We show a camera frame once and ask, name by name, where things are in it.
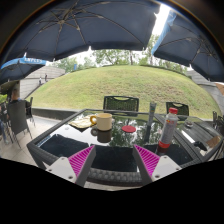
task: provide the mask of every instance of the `cup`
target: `cup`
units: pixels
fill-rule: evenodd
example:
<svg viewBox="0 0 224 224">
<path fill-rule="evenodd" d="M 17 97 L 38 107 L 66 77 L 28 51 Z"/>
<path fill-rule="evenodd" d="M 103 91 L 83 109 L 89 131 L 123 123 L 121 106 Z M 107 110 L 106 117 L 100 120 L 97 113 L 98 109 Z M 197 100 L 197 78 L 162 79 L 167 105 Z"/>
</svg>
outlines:
<svg viewBox="0 0 224 224">
<path fill-rule="evenodd" d="M 108 131 L 112 129 L 112 115 L 108 113 L 101 113 L 97 115 L 92 115 L 90 117 L 90 122 L 97 126 L 100 131 Z"/>
</svg>

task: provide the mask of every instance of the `red lid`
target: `red lid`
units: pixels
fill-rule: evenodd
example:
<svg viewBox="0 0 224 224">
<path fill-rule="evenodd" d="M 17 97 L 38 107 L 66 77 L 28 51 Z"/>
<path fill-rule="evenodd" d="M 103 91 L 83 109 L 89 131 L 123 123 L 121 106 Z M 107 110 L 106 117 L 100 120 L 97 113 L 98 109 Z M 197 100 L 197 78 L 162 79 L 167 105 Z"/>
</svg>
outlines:
<svg viewBox="0 0 224 224">
<path fill-rule="evenodd" d="M 136 131 L 136 128 L 131 126 L 131 125 L 125 125 L 125 126 L 122 127 L 122 130 L 125 131 L 125 132 L 132 133 L 132 132 Z"/>
<path fill-rule="evenodd" d="M 172 114 L 177 114 L 178 110 L 176 108 L 170 107 L 169 112 Z"/>
</svg>

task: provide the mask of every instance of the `napkin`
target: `napkin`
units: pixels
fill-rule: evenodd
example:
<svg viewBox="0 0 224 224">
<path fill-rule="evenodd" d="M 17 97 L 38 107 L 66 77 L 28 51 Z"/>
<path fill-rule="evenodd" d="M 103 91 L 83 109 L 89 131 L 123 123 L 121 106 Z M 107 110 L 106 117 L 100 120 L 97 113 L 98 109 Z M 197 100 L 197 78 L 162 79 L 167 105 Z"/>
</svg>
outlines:
<svg viewBox="0 0 224 224">
<path fill-rule="evenodd" d="M 76 120 L 76 121 L 71 121 L 69 122 L 68 124 L 74 126 L 74 127 L 77 127 L 77 128 L 88 128 L 88 127 L 91 127 L 93 126 L 93 124 L 90 122 L 90 117 L 93 116 L 92 115 L 88 115 L 88 116 L 85 116 L 79 120 Z"/>
</svg>

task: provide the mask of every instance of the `dark blue umbrella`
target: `dark blue umbrella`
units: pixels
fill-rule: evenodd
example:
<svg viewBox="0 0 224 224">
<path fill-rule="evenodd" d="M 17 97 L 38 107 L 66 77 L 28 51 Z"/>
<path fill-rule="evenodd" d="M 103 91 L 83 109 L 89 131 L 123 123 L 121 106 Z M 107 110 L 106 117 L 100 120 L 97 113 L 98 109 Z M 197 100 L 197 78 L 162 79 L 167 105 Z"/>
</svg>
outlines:
<svg viewBox="0 0 224 224">
<path fill-rule="evenodd" d="M 158 58 L 191 65 L 210 81 L 224 81 L 223 65 L 211 44 L 193 23 L 173 11 L 151 53 Z"/>
<path fill-rule="evenodd" d="M 46 61 L 34 58 L 16 58 L 2 65 L 0 70 L 0 85 L 3 83 L 21 80 L 30 73 L 46 65 Z"/>
<path fill-rule="evenodd" d="M 147 0 L 67 0 L 54 3 L 22 30 L 7 60 L 53 61 L 82 51 L 142 50 L 147 47 L 160 5 Z"/>
</svg>

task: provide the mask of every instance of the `grass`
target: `grass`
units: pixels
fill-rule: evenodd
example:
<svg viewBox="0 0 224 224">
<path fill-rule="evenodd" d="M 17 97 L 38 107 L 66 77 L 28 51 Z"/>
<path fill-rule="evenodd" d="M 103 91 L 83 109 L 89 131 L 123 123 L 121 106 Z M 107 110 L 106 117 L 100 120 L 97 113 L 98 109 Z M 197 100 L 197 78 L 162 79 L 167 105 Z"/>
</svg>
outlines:
<svg viewBox="0 0 224 224">
<path fill-rule="evenodd" d="M 166 113 L 165 102 L 173 101 L 189 105 L 191 116 L 212 119 L 213 110 L 221 115 L 211 95 L 188 77 L 142 66 L 76 71 L 49 81 L 31 96 L 34 107 L 102 109 L 106 95 L 138 97 L 141 112 L 148 112 L 149 102 L 155 101 L 156 113 Z"/>
</svg>

